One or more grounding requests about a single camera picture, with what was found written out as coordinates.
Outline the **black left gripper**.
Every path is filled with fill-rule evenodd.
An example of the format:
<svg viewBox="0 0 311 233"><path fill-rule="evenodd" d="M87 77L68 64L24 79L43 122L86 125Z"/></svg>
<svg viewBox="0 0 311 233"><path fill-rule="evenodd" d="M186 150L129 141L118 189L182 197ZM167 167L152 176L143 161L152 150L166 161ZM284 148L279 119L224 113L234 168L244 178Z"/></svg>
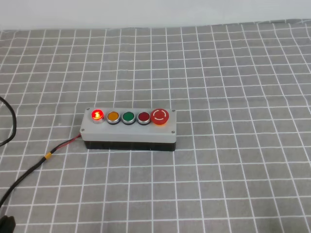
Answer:
<svg viewBox="0 0 311 233"><path fill-rule="evenodd" d="M0 233L13 233L15 227L16 222L13 216L3 216L0 219Z"/></svg>

